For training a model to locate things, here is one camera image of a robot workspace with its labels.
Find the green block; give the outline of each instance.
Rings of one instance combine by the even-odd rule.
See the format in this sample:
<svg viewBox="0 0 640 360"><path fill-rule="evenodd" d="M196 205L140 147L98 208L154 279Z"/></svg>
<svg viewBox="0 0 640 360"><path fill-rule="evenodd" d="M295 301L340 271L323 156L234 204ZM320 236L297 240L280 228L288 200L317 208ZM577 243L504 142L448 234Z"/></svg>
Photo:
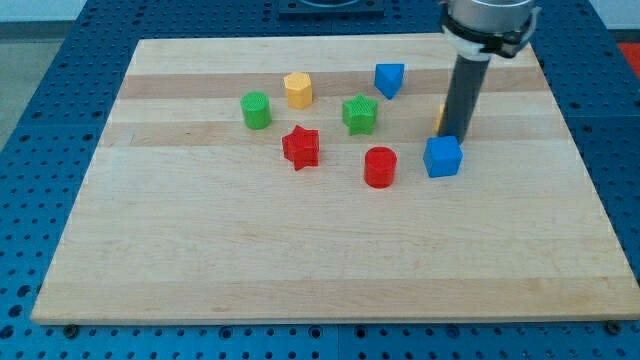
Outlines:
<svg viewBox="0 0 640 360"><path fill-rule="evenodd" d="M249 129L261 130L271 124L271 110L267 94L253 91L240 99L244 123Z"/></svg>
<svg viewBox="0 0 640 360"><path fill-rule="evenodd" d="M373 134L378 117L378 100L362 94L342 103L342 122L349 127L349 135Z"/></svg>

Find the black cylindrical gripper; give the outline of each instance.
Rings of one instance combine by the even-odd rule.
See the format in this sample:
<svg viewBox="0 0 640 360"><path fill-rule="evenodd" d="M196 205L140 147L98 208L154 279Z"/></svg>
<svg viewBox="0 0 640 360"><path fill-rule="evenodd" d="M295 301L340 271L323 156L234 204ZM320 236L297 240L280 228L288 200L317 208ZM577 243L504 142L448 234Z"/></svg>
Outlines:
<svg viewBox="0 0 640 360"><path fill-rule="evenodd" d="M438 136L455 136L462 144L488 66L489 60L472 61L458 55L438 126Z"/></svg>

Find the red cylinder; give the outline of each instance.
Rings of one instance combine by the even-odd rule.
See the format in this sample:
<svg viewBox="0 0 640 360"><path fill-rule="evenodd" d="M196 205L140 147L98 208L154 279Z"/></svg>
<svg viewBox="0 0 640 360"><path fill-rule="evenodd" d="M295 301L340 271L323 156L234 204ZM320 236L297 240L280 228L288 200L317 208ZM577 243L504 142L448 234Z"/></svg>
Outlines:
<svg viewBox="0 0 640 360"><path fill-rule="evenodd" d="M376 189L393 184L398 158L393 150L374 147L364 156L364 181Z"/></svg>

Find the red star block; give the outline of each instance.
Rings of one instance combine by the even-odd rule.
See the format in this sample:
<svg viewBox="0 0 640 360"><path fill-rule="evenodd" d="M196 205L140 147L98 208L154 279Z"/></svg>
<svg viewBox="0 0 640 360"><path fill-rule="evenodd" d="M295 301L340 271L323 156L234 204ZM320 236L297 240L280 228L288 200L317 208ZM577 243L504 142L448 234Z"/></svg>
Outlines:
<svg viewBox="0 0 640 360"><path fill-rule="evenodd" d="M284 157L293 162L296 171L305 166L318 166L318 130L307 130L296 125L291 134L282 138L282 149Z"/></svg>

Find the green cylinder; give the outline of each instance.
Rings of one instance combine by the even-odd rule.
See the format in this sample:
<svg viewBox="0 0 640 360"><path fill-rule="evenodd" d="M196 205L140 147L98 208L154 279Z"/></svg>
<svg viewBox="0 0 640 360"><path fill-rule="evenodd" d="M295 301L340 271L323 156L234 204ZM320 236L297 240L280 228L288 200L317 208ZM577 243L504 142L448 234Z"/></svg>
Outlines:
<svg viewBox="0 0 640 360"><path fill-rule="evenodd" d="M245 94L240 100L244 123L249 129L261 130L271 124L269 97L259 91Z"/></svg>

